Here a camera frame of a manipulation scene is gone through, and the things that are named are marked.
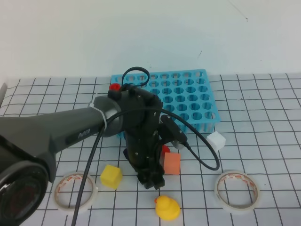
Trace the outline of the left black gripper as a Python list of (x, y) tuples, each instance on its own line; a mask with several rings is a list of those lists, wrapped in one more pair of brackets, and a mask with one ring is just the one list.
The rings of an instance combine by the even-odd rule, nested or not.
[(160, 165), (162, 144), (158, 134), (160, 111), (135, 110), (124, 114), (127, 159), (145, 189), (165, 185)]

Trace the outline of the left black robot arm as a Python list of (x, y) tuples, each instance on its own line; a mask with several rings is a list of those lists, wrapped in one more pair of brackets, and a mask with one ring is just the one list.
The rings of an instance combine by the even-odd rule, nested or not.
[(0, 223), (22, 224), (56, 176), (58, 152), (96, 134), (126, 137), (126, 158), (145, 188), (165, 184), (159, 163), (159, 97), (131, 84), (96, 97), (93, 107), (0, 120)]

